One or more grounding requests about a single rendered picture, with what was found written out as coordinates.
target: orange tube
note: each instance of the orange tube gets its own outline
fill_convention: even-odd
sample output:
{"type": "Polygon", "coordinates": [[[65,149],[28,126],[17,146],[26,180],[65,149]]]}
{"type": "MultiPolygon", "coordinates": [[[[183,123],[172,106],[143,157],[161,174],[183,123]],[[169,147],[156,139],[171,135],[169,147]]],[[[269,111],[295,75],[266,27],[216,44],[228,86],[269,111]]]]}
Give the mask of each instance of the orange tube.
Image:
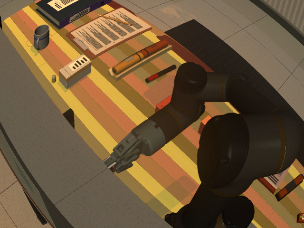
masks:
{"type": "Polygon", "coordinates": [[[158,52],[159,50],[168,46],[168,42],[166,40],[161,40],[151,46],[146,47],[145,49],[135,53],[134,55],[126,58],[125,60],[121,61],[119,64],[112,68],[112,71],[115,75],[123,72],[125,69],[133,66],[134,64],[140,62],[144,58],[147,58],[150,55],[158,52]]]}

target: table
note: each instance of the table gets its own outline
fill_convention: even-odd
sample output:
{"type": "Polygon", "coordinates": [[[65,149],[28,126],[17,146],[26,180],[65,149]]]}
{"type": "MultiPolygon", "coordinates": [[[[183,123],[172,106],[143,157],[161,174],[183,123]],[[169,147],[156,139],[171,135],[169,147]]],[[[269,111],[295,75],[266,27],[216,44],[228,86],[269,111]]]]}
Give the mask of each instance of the table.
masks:
{"type": "MultiPolygon", "coordinates": [[[[58,30],[35,11],[36,3],[32,3],[3,23],[5,34],[61,113],[72,108],[75,130],[101,160],[108,157],[113,148],[172,93],[176,71],[149,84],[145,78],[173,64],[178,68],[189,60],[211,71],[181,45],[166,37],[173,46],[171,51],[115,82],[107,74],[109,68],[159,41],[160,37],[164,38],[165,34],[152,26],[151,31],[93,59],[92,72],[70,89],[65,89],[58,79],[59,69],[83,54],[66,33],[98,17],[97,14],[119,7],[112,2],[58,30]],[[36,51],[33,31],[42,24],[50,26],[50,43],[47,48],[36,51]],[[57,81],[52,83],[54,74],[57,81]]],[[[201,122],[205,124],[210,117],[228,112],[236,112],[229,103],[206,103],[206,112],[183,133],[153,156],[140,156],[132,168],[115,175],[160,217],[177,212],[190,202],[200,184],[196,154],[201,122]]]]}

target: gray mug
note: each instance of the gray mug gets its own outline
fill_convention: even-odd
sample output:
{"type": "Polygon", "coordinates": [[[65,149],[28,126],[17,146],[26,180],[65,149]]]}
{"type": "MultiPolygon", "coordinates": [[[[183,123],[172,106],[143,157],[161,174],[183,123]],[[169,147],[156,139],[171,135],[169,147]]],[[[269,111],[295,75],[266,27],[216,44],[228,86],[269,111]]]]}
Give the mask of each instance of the gray mug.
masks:
{"type": "Polygon", "coordinates": [[[49,26],[40,25],[34,31],[34,47],[36,50],[42,50],[49,43],[49,26]]]}

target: striped tablecloth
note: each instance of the striped tablecloth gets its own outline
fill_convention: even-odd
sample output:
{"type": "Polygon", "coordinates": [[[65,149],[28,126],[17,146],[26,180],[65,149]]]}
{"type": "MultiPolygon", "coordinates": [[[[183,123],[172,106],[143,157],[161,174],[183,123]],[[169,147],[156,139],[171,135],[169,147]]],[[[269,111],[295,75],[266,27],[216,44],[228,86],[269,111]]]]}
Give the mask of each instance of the striped tablecloth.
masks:
{"type": "MultiPolygon", "coordinates": [[[[34,2],[7,18],[3,22],[3,30],[59,110],[64,113],[69,108],[73,109],[75,130],[104,160],[134,127],[154,114],[157,101],[164,100],[167,95],[155,94],[158,97],[153,100],[151,96],[146,96],[149,89],[166,77],[174,77],[176,71],[149,84],[144,81],[145,78],[173,64],[178,68],[185,61],[170,50],[118,82],[108,75],[108,69],[127,56],[159,41],[155,32],[159,33],[159,30],[153,27],[151,31],[93,59],[92,72],[71,88],[65,89],[58,79],[59,70],[83,54],[66,37],[66,33],[114,8],[111,4],[105,5],[61,30],[38,14],[36,8],[34,2]],[[33,32],[42,24],[50,26],[50,43],[47,48],[37,51],[33,47],[33,32]],[[51,82],[52,75],[57,76],[55,83],[51,82]]],[[[200,185],[197,149],[201,123],[205,124],[216,115],[238,113],[229,103],[214,102],[206,103],[205,106],[206,112],[200,119],[161,150],[152,156],[141,155],[133,162],[132,168],[116,173],[129,189],[162,218],[188,204],[200,185]]],[[[299,173],[304,173],[304,168],[296,160],[277,192],[299,173]]],[[[296,223],[297,214],[304,212],[304,183],[280,202],[257,180],[243,195],[255,205],[252,223],[256,227],[304,227],[296,223]]]]}

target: black rug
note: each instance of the black rug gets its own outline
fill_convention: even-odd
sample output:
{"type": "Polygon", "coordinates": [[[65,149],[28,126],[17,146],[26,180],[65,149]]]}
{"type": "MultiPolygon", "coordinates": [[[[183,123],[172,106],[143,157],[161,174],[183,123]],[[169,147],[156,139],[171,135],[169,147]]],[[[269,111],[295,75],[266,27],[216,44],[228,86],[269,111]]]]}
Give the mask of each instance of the black rug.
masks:
{"type": "Polygon", "coordinates": [[[214,72],[248,76],[257,91],[275,105],[283,106],[293,113],[302,129],[301,152],[297,160],[304,166],[304,121],[261,74],[233,48],[196,20],[188,21],[165,33],[183,45],[214,72]]]}

